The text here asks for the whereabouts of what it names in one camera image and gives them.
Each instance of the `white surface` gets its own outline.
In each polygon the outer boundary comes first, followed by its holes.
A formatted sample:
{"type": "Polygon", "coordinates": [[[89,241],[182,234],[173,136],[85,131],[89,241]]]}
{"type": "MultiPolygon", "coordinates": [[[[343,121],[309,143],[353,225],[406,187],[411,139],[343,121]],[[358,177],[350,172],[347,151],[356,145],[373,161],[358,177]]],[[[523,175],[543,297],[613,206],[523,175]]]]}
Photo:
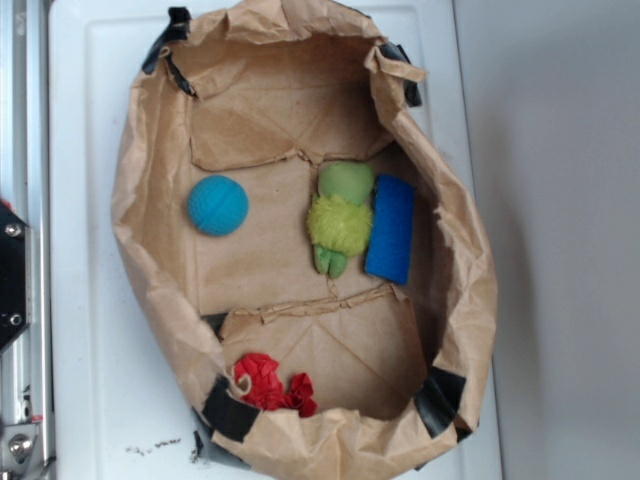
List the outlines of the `white surface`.
{"type": "MultiPolygon", "coordinates": [[[[192,14],[232,2],[186,2],[192,14]]],[[[258,476],[192,463],[194,426],[128,285],[110,197],[129,86],[168,22],[163,1],[57,0],[51,14],[51,206],[58,473],[62,480],[258,476]],[[155,444],[180,439],[157,448],[155,444]]],[[[467,185],[468,142],[449,1],[353,1],[431,74],[414,111],[467,185]]],[[[404,479],[499,480],[493,383],[482,427],[404,479]]]]}
{"type": "Polygon", "coordinates": [[[456,16],[505,478],[640,478],[640,2],[456,16]]]}

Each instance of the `red crumpled object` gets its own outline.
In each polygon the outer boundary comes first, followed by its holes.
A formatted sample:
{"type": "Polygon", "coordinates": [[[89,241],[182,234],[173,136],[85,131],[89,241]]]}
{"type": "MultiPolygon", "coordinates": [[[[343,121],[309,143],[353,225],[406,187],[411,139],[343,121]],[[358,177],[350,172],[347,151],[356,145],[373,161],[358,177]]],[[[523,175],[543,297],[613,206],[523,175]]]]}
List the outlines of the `red crumpled object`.
{"type": "Polygon", "coordinates": [[[263,353],[250,353],[236,363],[233,367],[236,383],[245,375],[251,378],[251,390],[242,400],[263,410],[291,408],[298,410],[302,418],[312,416],[318,405],[311,399],[313,385],[309,375],[294,376],[291,389],[285,394],[276,374],[278,366],[278,362],[263,353]]]}

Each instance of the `white wall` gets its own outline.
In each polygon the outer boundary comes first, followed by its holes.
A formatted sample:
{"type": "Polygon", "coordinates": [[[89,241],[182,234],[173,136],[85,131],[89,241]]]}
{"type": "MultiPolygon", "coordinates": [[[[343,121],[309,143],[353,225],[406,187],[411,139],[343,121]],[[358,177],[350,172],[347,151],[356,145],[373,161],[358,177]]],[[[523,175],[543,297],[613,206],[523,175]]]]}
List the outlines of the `white wall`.
{"type": "Polygon", "coordinates": [[[457,0],[507,480],[640,478],[640,1],[457,0]]]}

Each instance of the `screw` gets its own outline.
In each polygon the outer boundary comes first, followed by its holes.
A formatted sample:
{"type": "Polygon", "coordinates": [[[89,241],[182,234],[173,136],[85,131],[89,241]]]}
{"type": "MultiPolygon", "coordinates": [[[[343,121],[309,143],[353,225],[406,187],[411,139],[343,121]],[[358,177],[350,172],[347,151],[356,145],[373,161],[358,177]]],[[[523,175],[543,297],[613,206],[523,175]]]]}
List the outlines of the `screw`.
{"type": "Polygon", "coordinates": [[[24,462],[31,455],[31,450],[33,450],[31,439],[22,433],[9,440],[9,452],[18,463],[24,462]]]}
{"type": "Polygon", "coordinates": [[[10,223],[4,229],[4,233],[9,235],[12,238],[21,237],[22,236],[22,227],[17,223],[10,223]]]}
{"type": "Polygon", "coordinates": [[[11,315],[11,318],[9,318],[9,323],[14,327],[17,327],[22,323],[22,316],[19,313],[11,315]]]}

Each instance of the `fuzzy yellow-green fur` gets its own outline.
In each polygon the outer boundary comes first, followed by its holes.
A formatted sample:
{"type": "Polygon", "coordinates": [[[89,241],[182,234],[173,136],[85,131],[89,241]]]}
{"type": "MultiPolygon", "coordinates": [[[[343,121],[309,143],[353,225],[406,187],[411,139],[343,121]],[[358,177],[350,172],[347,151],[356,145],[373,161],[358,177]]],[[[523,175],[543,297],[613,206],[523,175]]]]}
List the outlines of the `fuzzy yellow-green fur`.
{"type": "Polygon", "coordinates": [[[311,242],[347,257],[366,250],[372,224],[368,205],[354,205],[338,195],[317,197],[307,216],[311,242]]]}

